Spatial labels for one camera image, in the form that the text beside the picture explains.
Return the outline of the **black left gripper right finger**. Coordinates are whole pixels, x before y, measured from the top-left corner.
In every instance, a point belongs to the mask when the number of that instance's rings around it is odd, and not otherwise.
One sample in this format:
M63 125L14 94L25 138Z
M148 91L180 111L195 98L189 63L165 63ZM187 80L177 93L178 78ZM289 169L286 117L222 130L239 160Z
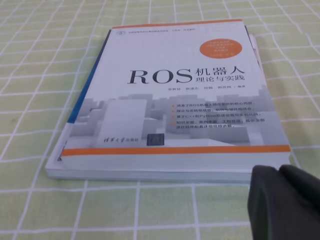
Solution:
M320 238L320 179L292 165L282 165L279 172L288 184L293 206L289 207L288 229L291 240Z

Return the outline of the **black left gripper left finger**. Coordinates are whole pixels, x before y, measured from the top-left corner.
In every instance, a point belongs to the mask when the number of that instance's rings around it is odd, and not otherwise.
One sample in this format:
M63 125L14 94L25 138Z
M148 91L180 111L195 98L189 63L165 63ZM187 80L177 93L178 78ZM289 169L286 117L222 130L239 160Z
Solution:
M254 240L279 240L281 197L287 192L285 179L271 166L252 169L247 211Z

